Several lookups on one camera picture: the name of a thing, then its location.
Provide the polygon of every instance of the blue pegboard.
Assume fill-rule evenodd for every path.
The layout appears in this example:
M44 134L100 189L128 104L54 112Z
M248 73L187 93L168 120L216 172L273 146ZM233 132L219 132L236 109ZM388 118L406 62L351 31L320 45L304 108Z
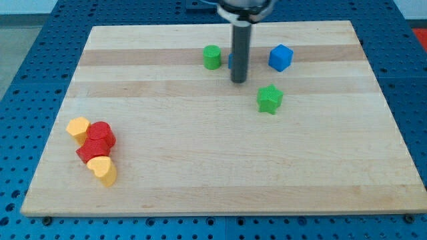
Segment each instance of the blue pegboard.
M424 184L427 54L392 0L278 1L265 21L350 20ZM225 23L187 1L59 0L0 103L0 239L427 239L427 215L40 218L19 213L94 25Z

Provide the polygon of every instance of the green cylinder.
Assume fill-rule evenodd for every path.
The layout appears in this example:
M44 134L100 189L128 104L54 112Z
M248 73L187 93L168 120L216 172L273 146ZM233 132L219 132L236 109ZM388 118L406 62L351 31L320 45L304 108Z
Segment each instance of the green cylinder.
M221 49L216 45L209 45L203 49L203 65L209 70L221 67Z

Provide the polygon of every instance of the green block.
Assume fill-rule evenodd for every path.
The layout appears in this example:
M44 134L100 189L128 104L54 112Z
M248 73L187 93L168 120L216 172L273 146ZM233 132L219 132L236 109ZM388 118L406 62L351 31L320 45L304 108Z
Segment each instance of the green block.
M268 87L260 87L256 101L260 106L259 112L267 112L276 114L276 109L282 104L283 92L276 89L274 85Z
M209 70L221 67L221 49L215 45L208 45L203 49L203 65Z

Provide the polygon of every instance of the yellow block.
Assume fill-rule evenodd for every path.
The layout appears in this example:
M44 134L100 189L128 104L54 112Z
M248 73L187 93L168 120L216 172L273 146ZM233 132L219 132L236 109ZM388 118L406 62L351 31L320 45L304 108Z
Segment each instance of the yellow block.
M91 122L84 117L78 117L70 120L66 128L67 132L74 138L74 140L80 146L85 143L87 134L87 128L91 125Z
M111 158L102 156L90 159L87 168L93 171L95 177L101 180L104 186L109 187L114 184L117 178L117 169Z

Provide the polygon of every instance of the wood grain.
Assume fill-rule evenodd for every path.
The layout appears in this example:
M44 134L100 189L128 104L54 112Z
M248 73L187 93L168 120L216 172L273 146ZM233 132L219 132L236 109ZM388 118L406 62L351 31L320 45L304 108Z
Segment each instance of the wood grain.
M283 73L266 63L278 43L295 51ZM208 44L223 50L215 71L201 64ZM22 213L427 212L427 192L350 22L254 26L242 85L230 81L229 46L229 25L94 27ZM282 106L258 113L257 90L271 83L285 93ZM108 122L117 137L109 189L65 132L81 115Z

